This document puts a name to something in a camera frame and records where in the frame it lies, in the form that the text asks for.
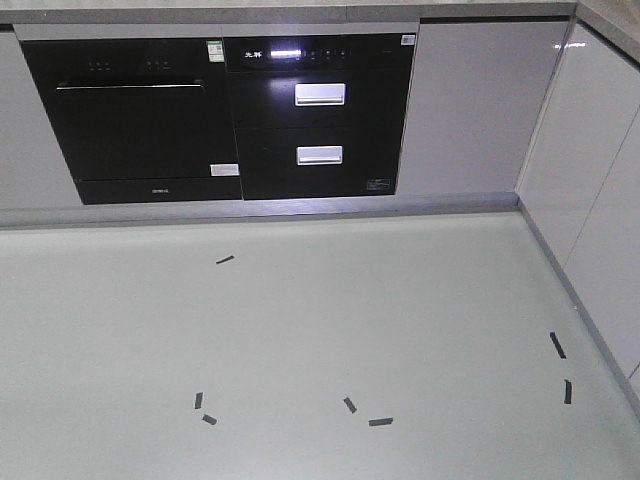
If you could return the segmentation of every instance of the white label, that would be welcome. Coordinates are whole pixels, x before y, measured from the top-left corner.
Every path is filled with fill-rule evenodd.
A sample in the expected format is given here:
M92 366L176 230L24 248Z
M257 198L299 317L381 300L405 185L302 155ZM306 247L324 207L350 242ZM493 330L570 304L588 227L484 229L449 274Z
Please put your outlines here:
M415 44L416 44L415 35L403 35L402 40L400 40L400 45L415 45Z
M224 62L224 50L222 49L222 40L209 40L207 42L207 53L209 53L210 62Z
M237 177L240 168L237 163L216 163L209 165L212 177Z

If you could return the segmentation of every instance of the kitchen appliance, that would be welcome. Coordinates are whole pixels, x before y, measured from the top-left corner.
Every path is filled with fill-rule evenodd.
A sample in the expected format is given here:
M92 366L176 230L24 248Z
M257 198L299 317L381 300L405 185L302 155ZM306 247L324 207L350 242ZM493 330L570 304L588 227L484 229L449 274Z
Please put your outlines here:
M221 39L22 48L85 204L242 198Z
M414 43L225 38L244 198L393 194Z

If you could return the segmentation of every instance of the white cabinet door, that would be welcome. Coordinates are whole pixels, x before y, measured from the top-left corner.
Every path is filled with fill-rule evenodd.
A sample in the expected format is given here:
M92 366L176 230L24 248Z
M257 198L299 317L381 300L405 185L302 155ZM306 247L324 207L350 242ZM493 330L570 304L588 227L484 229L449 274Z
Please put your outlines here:
M0 209L82 205L13 32L0 33Z
M518 189L561 265L639 104L640 74L577 26Z
M638 397L640 397L640 374L637 372L633 377L631 377L631 386L636 391Z
M421 25L398 194L514 191L565 30Z
M640 360L640 118L622 145L565 272L625 375Z

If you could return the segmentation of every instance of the drawer handle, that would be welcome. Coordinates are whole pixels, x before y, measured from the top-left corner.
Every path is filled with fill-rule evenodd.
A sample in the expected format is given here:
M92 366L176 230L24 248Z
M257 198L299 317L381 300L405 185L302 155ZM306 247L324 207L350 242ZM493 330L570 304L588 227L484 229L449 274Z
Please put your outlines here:
M298 165L341 165L342 147L298 147L296 148Z
M298 83L296 107L344 105L346 90L344 83Z

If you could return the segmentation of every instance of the black cabinet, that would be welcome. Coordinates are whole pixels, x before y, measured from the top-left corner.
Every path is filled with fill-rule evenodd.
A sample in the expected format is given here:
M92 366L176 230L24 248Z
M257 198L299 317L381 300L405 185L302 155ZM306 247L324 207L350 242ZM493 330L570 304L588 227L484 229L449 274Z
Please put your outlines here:
M413 39L225 40L244 198L393 194Z

